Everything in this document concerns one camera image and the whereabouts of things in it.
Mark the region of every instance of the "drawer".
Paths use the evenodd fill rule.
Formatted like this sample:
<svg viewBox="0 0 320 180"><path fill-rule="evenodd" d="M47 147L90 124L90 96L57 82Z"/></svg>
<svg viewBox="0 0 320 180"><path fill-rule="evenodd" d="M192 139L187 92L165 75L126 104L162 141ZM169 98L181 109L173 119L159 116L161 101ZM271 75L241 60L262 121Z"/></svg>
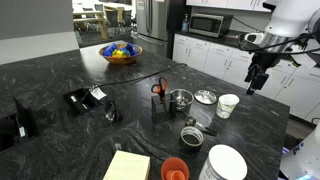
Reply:
<svg viewBox="0 0 320 180"><path fill-rule="evenodd" d="M317 67L306 68L300 66L294 71L293 74L312 81L320 82L320 68Z"/></svg>
<svg viewBox="0 0 320 180"><path fill-rule="evenodd" d="M199 48L208 51L210 43L199 39L190 38L189 45L191 47Z"/></svg>
<svg viewBox="0 0 320 180"><path fill-rule="evenodd" d="M287 74L292 74L296 67L292 65L291 61L281 60L275 67L272 68L273 70L284 72Z"/></svg>
<svg viewBox="0 0 320 180"><path fill-rule="evenodd" d="M251 63L253 57L253 53L249 54L247 51L240 51L239 49L233 49L232 59L236 59L239 61L244 61L247 63Z"/></svg>
<svg viewBox="0 0 320 180"><path fill-rule="evenodd" d="M216 43L210 43L210 52L217 53L226 57L230 57L233 51L233 48L229 46L223 46Z"/></svg>
<svg viewBox="0 0 320 180"><path fill-rule="evenodd" d="M187 36L182 36L182 35L179 35L179 34L175 34L175 36L174 36L174 41L188 45L188 43L189 43L189 41L190 41L190 38L187 37Z"/></svg>

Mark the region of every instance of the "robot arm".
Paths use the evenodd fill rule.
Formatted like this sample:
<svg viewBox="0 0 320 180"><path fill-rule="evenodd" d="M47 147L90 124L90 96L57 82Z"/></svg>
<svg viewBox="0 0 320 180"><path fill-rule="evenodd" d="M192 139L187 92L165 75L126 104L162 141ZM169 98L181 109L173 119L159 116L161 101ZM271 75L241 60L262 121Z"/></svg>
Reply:
<svg viewBox="0 0 320 180"><path fill-rule="evenodd" d="M245 40L260 48L294 40L302 33L320 31L320 3L319 0L273 0L277 4L271 21L264 33L249 33ZM320 43L320 34L315 36ZM252 95L255 90L261 90L269 75L265 74L268 68L274 67L281 60L281 53L291 50L303 51L305 47L293 46L295 42L263 49L262 53L255 52L249 67L246 82L251 82L247 94Z"/></svg>

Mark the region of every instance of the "metal pot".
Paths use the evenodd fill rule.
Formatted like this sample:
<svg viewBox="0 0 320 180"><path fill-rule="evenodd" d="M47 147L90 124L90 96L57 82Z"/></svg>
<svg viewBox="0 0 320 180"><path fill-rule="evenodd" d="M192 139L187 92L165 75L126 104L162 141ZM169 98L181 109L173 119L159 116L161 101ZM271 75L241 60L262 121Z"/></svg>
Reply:
<svg viewBox="0 0 320 180"><path fill-rule="evenodd" d="M170 92L170 99L177 101L177 111L189 113L194 97L187 90L175 89Z"/></svg>

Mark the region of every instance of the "pen holder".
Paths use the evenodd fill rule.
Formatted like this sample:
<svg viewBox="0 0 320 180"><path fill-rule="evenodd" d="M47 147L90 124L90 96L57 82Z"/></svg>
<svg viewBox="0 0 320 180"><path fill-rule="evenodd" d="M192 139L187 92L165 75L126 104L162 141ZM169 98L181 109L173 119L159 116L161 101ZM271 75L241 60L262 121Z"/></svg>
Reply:
<svg viewBox="0 0 320 180"><path fill-rule="evenodd" d="M176 117L176 100L170 100L170 94L166 94L166 101L161 101L159 96L151 97L152 121L162 122Z"/></svg>

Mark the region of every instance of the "microwave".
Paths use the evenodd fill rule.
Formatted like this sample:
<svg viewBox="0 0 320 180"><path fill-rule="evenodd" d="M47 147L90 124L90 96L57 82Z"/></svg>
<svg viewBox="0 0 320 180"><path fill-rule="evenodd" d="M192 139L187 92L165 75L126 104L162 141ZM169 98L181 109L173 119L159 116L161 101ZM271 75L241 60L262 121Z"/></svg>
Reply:
<svg viewBox="0 0 320 180"><path fill-rule="evenodd" d="M218 38L228 33L232 18L232 15L192 13L189 32Z"/></svg>

